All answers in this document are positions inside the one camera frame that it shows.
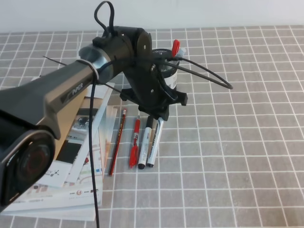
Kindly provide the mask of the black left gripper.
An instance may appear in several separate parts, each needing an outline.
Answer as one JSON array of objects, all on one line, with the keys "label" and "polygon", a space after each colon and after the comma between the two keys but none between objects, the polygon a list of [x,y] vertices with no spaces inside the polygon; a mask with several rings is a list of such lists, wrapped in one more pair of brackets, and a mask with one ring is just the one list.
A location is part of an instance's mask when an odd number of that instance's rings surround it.
[{"label": "black left gripper", "polygon": [[186,93],[171,89],[165,83],[158,67],[159,60],[134,57],[128,63],[131,65],[123,73],[131,88],[121,90],[120,98],[123,101],[131,101],[138,105],[141,112],[165,121],[169,118],[170,105],[187,104]]}]

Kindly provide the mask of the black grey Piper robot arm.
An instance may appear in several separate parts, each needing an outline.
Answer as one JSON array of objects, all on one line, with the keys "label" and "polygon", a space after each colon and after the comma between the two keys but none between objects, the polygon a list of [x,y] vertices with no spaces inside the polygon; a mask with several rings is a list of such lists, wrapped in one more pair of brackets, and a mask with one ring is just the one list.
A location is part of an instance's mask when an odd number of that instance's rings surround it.
[{"label": "black grey Piper robot arm", "polygon": [[0,93],[0,208],[5,209],[50,167],[61,133],[57,113],[91,84],[124,73],[130,84],[123,100],[167,120],[169,106],[186,105],[186,93],[166,85],[142,28],[109,26],[79,51],[80,58],[25,85]]}]

